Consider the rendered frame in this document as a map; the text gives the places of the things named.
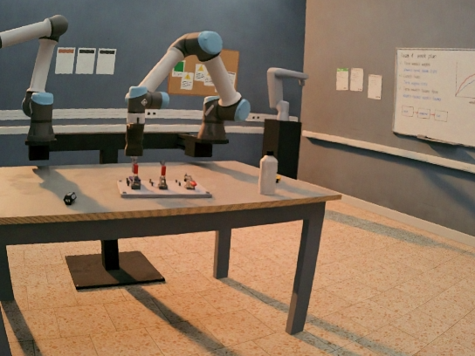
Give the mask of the white plastic bottle with black cap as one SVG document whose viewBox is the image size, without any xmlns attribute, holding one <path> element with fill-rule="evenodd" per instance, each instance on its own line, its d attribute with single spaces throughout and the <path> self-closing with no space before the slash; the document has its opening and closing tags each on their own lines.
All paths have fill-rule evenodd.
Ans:
<svg viewBox="0 0 475 356">
<path fill-rule="evenodd" d="M 277 178 L 278 161 L 274 151 L 266 150 L 266 156 L 260 161 L 258 194 L 274 195 Z"/>
</svg>

